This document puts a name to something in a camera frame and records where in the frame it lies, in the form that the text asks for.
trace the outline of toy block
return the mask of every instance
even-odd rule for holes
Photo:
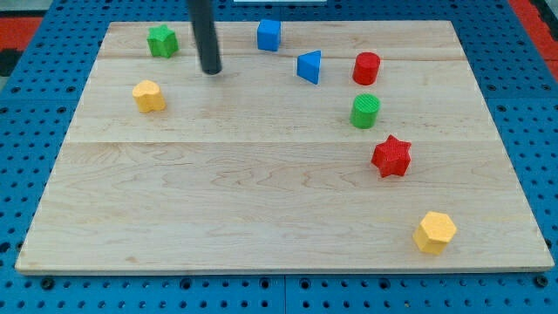
[[[281,43],[281,22],[263,19],[257,31],[258,49],[277,51]]]
[[[372,52],[362,52],[355,60],[355,68],[352,78],[360,85],[371,85],[376,82],[378,69],[380,67],[380,57]]]
[[[372,94],[360,94],[355,97],[350,112],[350,122],[353,126],[367,129],[374,126],[378,111],[380,110],[380,99]]]
[[[176,34],[169,30],[165,24],[149,28],[147,44],[149,44],[149,51],[154,57],[171,58],[173,53],[178,51]]]
[[[371,162],[379,168],[382,178],[391,174],[403,176],[411,163],[410,148],[410,142],[390,135],[387,141],[376,145]]]
[[[296,75],[317,84],[320,77],[321,51],[313,51],[296,58]]]
[[[140,113],[164,110],[167,106],[159,86],[150,80],[143,80],[132,90],[132,96]]]
[[[449,215],[430,211],[412,234],[412,239],[421,251],[439,255],[456,232],[457,227]]]

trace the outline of black rod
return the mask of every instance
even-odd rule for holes
[[[201,70],[206,74],[217,74],[222,67],[211,0],[187,0],[186,2],[200,56]]]

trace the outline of yellow hexagon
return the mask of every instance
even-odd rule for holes
[[[421,251],[438,255],[446,248],[456,232],[457,227],[449,215],[430,211],[420,222],[412,239]]]

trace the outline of blue cube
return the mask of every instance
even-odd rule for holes
[[[258,49],[277,51],[281,43],[281,22],[263,19],[258,26]]]
[[[320,78],[320,64],[322,52],[313,51],[298,56],[296,59],[296,75],[317,84]]]

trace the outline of red star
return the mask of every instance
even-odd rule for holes
[[[409,148],[411,148],[410,142],[398,140],[390,135],[387,141],[376,145],[371,162],[380,169],[382,178],[390,174],[403,176],[411,163]]]

